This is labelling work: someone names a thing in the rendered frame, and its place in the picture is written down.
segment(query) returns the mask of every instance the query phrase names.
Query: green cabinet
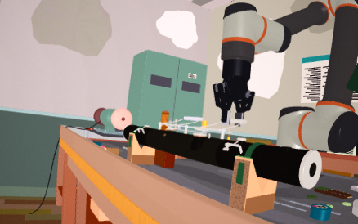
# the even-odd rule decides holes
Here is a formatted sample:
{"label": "green cabinet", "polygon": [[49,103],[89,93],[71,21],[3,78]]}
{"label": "green cabinet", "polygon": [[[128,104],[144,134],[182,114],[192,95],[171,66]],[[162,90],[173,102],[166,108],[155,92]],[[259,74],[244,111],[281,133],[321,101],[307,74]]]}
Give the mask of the green cabinet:
{"label": "green cabinet", "polygon": [[132,123],[158,128],[164,110],[172,120],[202,117],[206,71],[206,65],[158,52],[135,55],[127,104]]}

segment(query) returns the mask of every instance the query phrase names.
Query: white label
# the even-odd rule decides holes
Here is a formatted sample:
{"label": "white label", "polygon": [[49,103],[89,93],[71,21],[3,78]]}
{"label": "white label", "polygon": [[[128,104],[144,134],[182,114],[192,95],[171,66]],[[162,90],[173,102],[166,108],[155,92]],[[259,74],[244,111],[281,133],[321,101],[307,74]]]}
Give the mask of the white label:
{"label": "white label", "polygon": [[[328,69],[329,60],[302,64],[301,103],[322,100]],[[358,102],[358,92],[353,92],[352,102]]]}
{"label": "white label", "polygon": [[188,78],[196,79],[196,74],[189,73]]}

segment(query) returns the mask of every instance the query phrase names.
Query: cabinet door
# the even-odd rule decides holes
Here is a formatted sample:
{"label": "cabinet door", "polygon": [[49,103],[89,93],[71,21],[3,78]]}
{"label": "cabinet door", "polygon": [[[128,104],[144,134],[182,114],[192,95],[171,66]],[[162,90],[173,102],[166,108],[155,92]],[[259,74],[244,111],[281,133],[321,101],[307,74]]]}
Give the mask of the cabinet door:
{"label": "cabinet door", "polygon": [[[206,72],[206,65],[180,59],[174,119],[203,116]],[[201,126],[201,122],[192,125]]]}
{"label": "cabinet door", "polygon": [[158,128],[164,110],[174,111],[179,59],[147,51],[138,125]]}

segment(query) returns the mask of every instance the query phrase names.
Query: black cable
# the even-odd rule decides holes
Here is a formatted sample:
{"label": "black cable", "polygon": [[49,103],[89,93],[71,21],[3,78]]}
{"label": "black cable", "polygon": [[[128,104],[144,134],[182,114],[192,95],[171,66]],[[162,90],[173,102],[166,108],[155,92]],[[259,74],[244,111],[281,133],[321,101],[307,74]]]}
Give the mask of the black cable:
{"label": "black cable", "polygon": [[[92,126],[89,127],[89,128],[95,127],[98,123],[99,123],[99,122],[97,122],[95,125],[92,125]],[[48,190],[48,186],[50,185],[50,180],[51,180],[51,175],[52,175],[53,163],[55,162],[56,152],[57,152],[57,148],[58,148],[58,145],[59,145],[59,144],[60,144],[60,137],[59,137],[58,142],[57,142],[57,145],[56,145],[55,154],[53,155],[52,165],[51,165],[51,171],[50,171],[50,177],[48,178],[47,188],[46,188],[45,196],[43,196],[43,201],[42,201],[42,203],[40,204],[40,206],[38,207],[38,209],[36,209],[36,210],[34,210],[33,212],[29,213],[29,215],[32,215],[32,214],[36,213],[36,212],[41,208],[41,206],[43,206],[43,202],[44,202],[45,199],[46,199],[47,190]]]}

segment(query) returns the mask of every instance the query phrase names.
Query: robotic arm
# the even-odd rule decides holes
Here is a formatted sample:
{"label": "robotic arm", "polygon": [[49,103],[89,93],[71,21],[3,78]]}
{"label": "robotic arm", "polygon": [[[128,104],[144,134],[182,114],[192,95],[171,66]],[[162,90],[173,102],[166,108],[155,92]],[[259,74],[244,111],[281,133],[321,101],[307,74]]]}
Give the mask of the robotic arm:
{"label": "robotic arm", "polygon": [[[313,25],[323,25],[336,17],[334,30],[337,32],[334,33],[331,52],[331,59],[336,60],[330,61],[329,70],[338,67],[340,73],[342,69],[349,71],[345,77],[338,71],[336,74],[330,74],[324,100],[351,105],[352,91],[347,90],[346,85],[354,70],[353,67],[350,72],[358,52],[357,41],[354,39],[358,34],[358,0],[312,2],[307,8],[275,21],[259,16],[256,12],[256,8],[247,3],[235,3],[225,9],[222,40],[223,82],[213,85],[216,106],[222,109],[223,124],[230,122],[233,102],[236,105],[236,119],[243,119],[244,112],[251,109],[255,92],[249,91],[248,81],[254,54],[284,52],[291,43],[292,35]],[[344,67],[337,57],[350,58],[350,66]]]}

